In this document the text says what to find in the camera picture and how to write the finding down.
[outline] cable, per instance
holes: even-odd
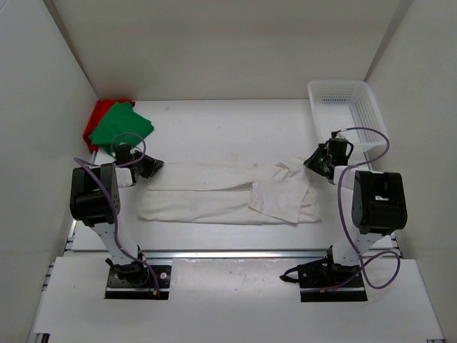
[[[343,205],[342,205],[342,201],[341,201],[341,189],[343,187],[343,178],[344,178],[344,174],[346,172],[348,172],[349,170],[351,170],[353,168],[356,168],[358,166],[363,166],[365,164],[370,164],[370,163],[373,163],[375,161],[378,161],[380,158],[382,158],[384,155],[387,154],[388,150],[391,147],[391,143],[390,143],[390,141],[388,140],[388,137],[385,134],[383,134],[382,132],[380,132],[378,130],[369,128],[369,127],[355,126],[355,127],[349,127],[347,129],[340,130],[339,132],[352,131],[352,130],[372,131],[372,132],[374,132],[376,134],[379,134],[380,136],[382,136],[386,140],[386,148],[377,157],[375,157],[374,159],[370,159],[368,161],[365,161],[365,162],[361,162],[361,163],[355,164],[353,166],[347,166],[341,172],[340,178],[338,180],[338,192],[337,192],[338,211],[339,211],[339,214],[340,214],[341,225],[343,226],[344,234],[345,234],[349,244],[351,245],[352,249],[357,253],[358,259],[359,259],[360,264],[361,264],[361,267],[360,267],[359,270],[362,272],[362,275],[365,278],[366,283],[371,288],[373,288],[373,289],[383,289],[383,288],[386,288],[388,285],[390,285],[395,280],[395,278],[397,277],[398,273],[400,272],[401,257],[400,257],[400,255],[398,255],[396,252],[394,252],[392,250],[384,250],[384,251],[379,252],[378,254],[370,257],[366,262],[363,261],[363,257],[362,257],[362,255],[360,253],[360,250],[358,250],[357,246],[353,242],[353,240],[351,238],[351,235],[349,234],[348,227],[346,226],[346,220],[344,219]],[[385,284],[382,284],[381,286],[375,286],[375,285],[373,285],[371,283],[370,279],[368,278],[368,275],[366,274],[365,267],[368,264],[370,264],[370,262],[372,262],[374,259],[377,259],[378,257],[380,257],[382,255],[385,255],[385,254],[392,254],[392,255],[394,255],[396,257],[396,259],[397,259],[397,267],[396,267],[395,272],[393,273],[393,276]],[[325,291],[337,290],[339,287],[342,287],[342,286],[348,284],[349,282],[351,282],[357,276],[357,274],[358,274],[358,272],[355,273],[353,276],[349,277],[346,281],[341,282],[340,284],[337,284],[336,286],[323,287],[323,288],[317,288],[317,289],[308,289],[308,290],[305,290],[305,291],[302,291],[302,292],[303,293],[314,293],[314,292],[325,292]]]
[[[112,143],[111,143],[111,150],[113,148],[113,143],[120,137],[120,136],[125,136],[127,134],[131,134],[133,136],[137,136],[138,138],[140,138],[140,140],[143,142],[143,147],[144,147],[144,150],[142,151],[142,154],[141,156],[134,160],[134,161],[130,161],[128,163],[125,163],[125,164],[122,164],[122,165],[119,165],[119,167],[121,166],[127,166],[127,165],[130,165],[130,164],[133,164],[133,163],[136,163],[138,161],[141,161],[144,156],[146,155],[146,142],[144,141],[144,139],[139,136],[138,134],[135,134],[133,132],[126,132],[126,133],[123,133],[123,134],[120,134],[118,136],[116,136]],[[159,281],[157,279],[157,276],[156,276],[156,273],[154,272],[154,270],[152,269],[152,267],[146,262],[146,261],[143,261],[142,259],[138,259],[132,255],[130,255],[126,250],[124,250],[124,248],[122,247],[121,243],[119,242],[119,239],[118,239],[118,230],[119,230],[119,221],[118,221],[118,218],[117,218],[117,213],[116,213],[116,207],[114,205],[114,202],[113,202],[113,199],[111,198],[111,196],[109,195],[108,193],[108,190],[105,188],[105,186],[101,183],[100,179],[92,172],[92,170],[89,168],[89,166],[96,166],[96,164],[93,164],[91,162],[87,162],[87,161],[84,161],[83,159],[79,159],[78,157],[75,157],[74,158],[74,161],[79,164],[86,172],[87,174],[89,174],[89,176],[95,181],[95,183],[97,184],[97,186],[100,188],[101,192],[103,193],[103,195],[105,196],[107,202],[108,202],[108,205],[111,209],[111,212],[113,214],[113,218],[114,218],[114,242],[116,243],[116,246],[118,247],[118,249],[122,252],[122,254],[124,254],[126,257],[128,257],[129,259],[132,259],[134,260],[135,262],[138,262],[138,263],[141,263],[143,264],[147,269],[148,269],[148,272],[149,272],[149,275],[152,275],[153,279],[154,279],[154,288],[157,290],[157,294],[160,294],[160,289],[159,289]]]

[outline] folded green fabric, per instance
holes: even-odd
[[[128,102],[123,104],[116,102],[89,135],[89,139],[93,145],[100,146],[111,155],[111,142],[116,136],[124,132],[133,132],[146,138],[153,130],[154,126],[151,122],[135,113]],[[115,145],[129,143],[135,146],[140,141],[136,136],[126,135],[117,139]]]

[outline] white panel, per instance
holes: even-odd
[[[398,0],[54,0],[97,94],[307,97],[363,80]]]
[[[308,100],[140,101],[135,111],[156,127],[146,138],[146,153],[168,161],[276,163],[309,157],[317,147]],[[112,161],[99,152],[96,162]],[[354,155],[353,163],[364,161]],[[121,218],[142,249],[327,249],[343,239],[336,187],[310,172],[323,221],[285,225],[212,225],[148,222],[136,218],[142,182],[120,189]],[[351,220],[352,192],[343,190],[346,218]],[[389,237],[375,247],[392,247]],[[93,232],[78,226],[73,249],[104,249]]]
[[[395,260],[373,262],[386,281]],[[36,322],[54,342],[425,342],[442,338],[414,260],[359,303],[300,303],[278,276],[294,260],[174,260],[168,301],[106,300],[102,258],[57,259]]]
[[[0,47],[0,341],[25,342],[63,249],[71,158],[86,153],[96,95],[40,0],[3,5]]]
[[[368,80],[392,150],[377,165],[402,173],[417,258],[447,342],[457,342],[457,1],[415,0]]]

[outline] folded cloth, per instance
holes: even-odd
[[[148,119],[143,118],[129,106],[128,103],[116,102],[100,120],[99,125],[89,135],[93,145],[101,146],[108,154],[111,154],[111,142],[124,132],[133,132],[142,138],[146,138],[154,126]],[[119,138],[115,144],[121,142],[133,146],[140,143],[140,138],[134,135],[126,135]]]
[[[98,146],[92,145],[91,140],[89,139],[89,135],[92,133],[92,131],[97,127],[101,119],[104,117],[104,115],[107,113],[107,111],[113,106],[115,102],[118,102],[120,104],[127,103],[129,104],[130,107],[134,105],[132,100],[130,99],[119,99],[119,100],[98,100],[94,110],[92,111],[91,117],[89,118],[89,122],[87,123],[86,129],[84,130],[83,133],[83,138],[84,141],[87,144],[87,147],[89,148],[90,152],[97,151],[99,149]]]
[[[302,161],[168,163],[147,184],[138,216],[207,224],[316,222],[318,198]]]

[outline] laundry basket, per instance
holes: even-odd
[[[353,126],[376,129],[387,136],[381,113],[370,86],[362,81],[325,80],[308,84],[309,99],[319,143],[331,137],[332,131]],[[342,133],[355,151],[368,151],[385,145],[375,132],[353,130]]]

